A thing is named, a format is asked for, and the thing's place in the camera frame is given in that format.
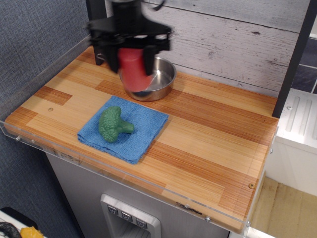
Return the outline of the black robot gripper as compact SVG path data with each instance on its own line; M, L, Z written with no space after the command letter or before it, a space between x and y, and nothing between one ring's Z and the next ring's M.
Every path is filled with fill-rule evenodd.
M87 28L92 44L104 47L110 69L119 71L119 48L144 48L146 75L153 72L155 56L170 50L171 27L146 18L140 0L111 0L113 16L91 20Z

